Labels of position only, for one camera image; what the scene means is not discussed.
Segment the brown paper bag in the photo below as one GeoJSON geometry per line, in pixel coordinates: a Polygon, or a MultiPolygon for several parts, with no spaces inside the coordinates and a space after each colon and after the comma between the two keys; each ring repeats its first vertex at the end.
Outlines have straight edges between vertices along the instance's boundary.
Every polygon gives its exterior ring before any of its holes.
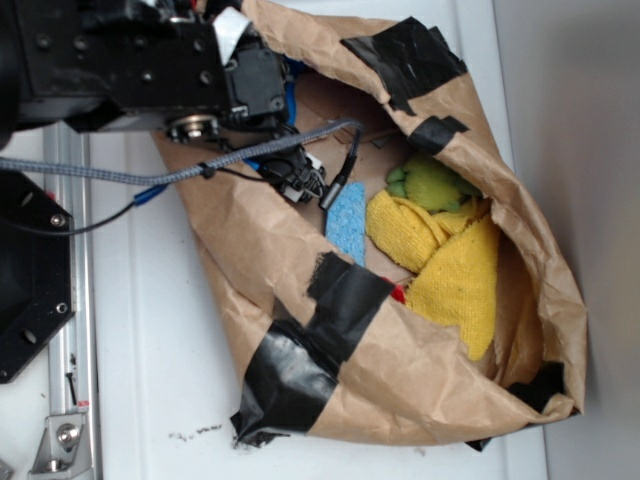
{"type": "MultiPolygon", "coordinates": [[[[301,75],[296,87],[301,131],[339,117],[364,123],[353,180],[365,183],[367,197],[421,149],[492,199],[503,234],[496,335],[473,363],[455,328],[409,311],[378,277],[402,280],[408,272],[372,244],[368,269],[352,265],[326,240],[316,204],[294,207],[268,185],[223,173],[180,183],[244,382],[232,419],[239,439],[301,432],[383,444],[470,442],[581,412],[584,304],[547,222],[501,161],[464,64],[449,58],[460,71],[412,96],[423,87],[416,79],[395,85],[341,43],[392,22],[313,17],[260,0],[242,8],[272,49],[320,73],[301,75]],[[372,143],[381,139],[384,146],[372,143]]],[[[411,37],[416,51],[431,48],[420,43],[423,33],[411,37]]],[[[332,178],[349,141],[342,133],[307,149],[332,178]]],[[[157,145],[171,169],[212,156],[159,137],[157,145]]]]}

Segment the black tape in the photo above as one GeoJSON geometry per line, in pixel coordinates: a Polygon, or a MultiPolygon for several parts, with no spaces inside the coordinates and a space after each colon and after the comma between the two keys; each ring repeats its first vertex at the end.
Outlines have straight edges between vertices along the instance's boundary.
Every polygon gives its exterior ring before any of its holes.
{"type": "MultiPolygon", "coordinates": [[[[540,368],[536,377],[529,383],[514,383],[507,388],[509,393],[515,395],[536,412],[542,413],[549,400],[554,395],[565,393],[564,364],[560,362],[546,362],[540,368]]],[[[524,428],[537,426],[529,424],[524,428]]],[[[482,452],[491,441],[491,438],[467,442],[471,448],[482,452]]]]}
{"type": "Polygon", "coordinates": [[[273,322],[247,369],[240,411],[231,418],[239,441],[259,445],[279,432],[311,428],[338,384],[313,350],[296,320],[273,322]]]}
{"type": "Polygon", "coordinates": [[[454,117],[429,117],[411,133],[409,143],[429,155],[436,155],[444,150],[456,133],[467,130],[469,128],[454,117]]]}
{"type": "Polygon", "coordinates": [[[476,452],[482,452],[487,445],[491,442],[492,438],[483,438],[482,440],[473,440],[471,442],[467,442],[471,448],[473,448],[476,452]]]}
{"type": "Polygon", "coordinates": [[[323,255],[308,290],[317,306],[307,328],[282,314],[251,359],[240,409],[231,418],[237,440],[258,445],[309,431],[338,384],[340,365],[392,290],[368,270],[323,255]]]}
{"type": "Polygon", "coordinates": [[[372,37],[341,40],[380,76],[390,105],[414,115],[409,99],[421,97],[467,72],[437,28],[413,17],[372,37]]]}

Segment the blue foam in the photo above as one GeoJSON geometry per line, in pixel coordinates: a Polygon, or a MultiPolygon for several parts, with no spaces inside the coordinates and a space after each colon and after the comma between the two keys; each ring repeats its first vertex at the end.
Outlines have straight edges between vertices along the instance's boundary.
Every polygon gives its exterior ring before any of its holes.
{"type": "Polygon", "coordinates": [[[327,213],[327,239],[364,267],[364,184],[345,185],[327,213]]]}

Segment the white surface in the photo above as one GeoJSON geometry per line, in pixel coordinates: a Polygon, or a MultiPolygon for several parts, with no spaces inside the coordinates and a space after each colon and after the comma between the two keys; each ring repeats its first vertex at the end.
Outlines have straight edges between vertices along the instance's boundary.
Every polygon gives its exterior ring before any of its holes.
{"type": "MultiPolygon", "coordinates": [[[[413,14],[439,25],[477,73],[501,148],[510,152],[490,1],[296,5],[395,19],[413,14]]],[[[91,152],[98,167],[164,169],[146,134],[97,135],[91,152]]],[[[137,191],[96,182],[94,219],[137,191]]],[[[302,437],[234,450],[229,417],[240,387],[177,193],[170,188],[93,238],[105,478],[546,478],[540,428],[496,439],[482,454],[465,445],[397,448],[302,437]]]]}
{"type": "Polygon", "coordinates": [[[640,3],[495,3],[516,171],[589,309],[586,415],[545,428],[549,477],[638,478],[640,3]]]}
{"type": "MultiPolygon", "coordinates": [[[[13,136],[0,155],[42,159],[42,130],[13,136]]],[[[35,176],[41,183],[41,176],[35,176]]],[[[45,348],[12,383],[0,385],[0,459],[26,478],[49,415],[49,361],[45,348]]]]}

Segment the cable connector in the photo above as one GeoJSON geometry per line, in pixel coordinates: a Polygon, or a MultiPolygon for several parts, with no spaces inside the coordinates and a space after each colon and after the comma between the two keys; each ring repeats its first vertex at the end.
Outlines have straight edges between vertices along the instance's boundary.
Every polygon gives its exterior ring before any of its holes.
{"type": "Polygon", "coordinates": [[[141,207],[145,203],[153,200],[162,192],[167,189],[168,185],[156,185],[155,187],[151,187],[146,189],[144,192],[140,192],[133,197],[133,203],[136,207],[141,207]]]}

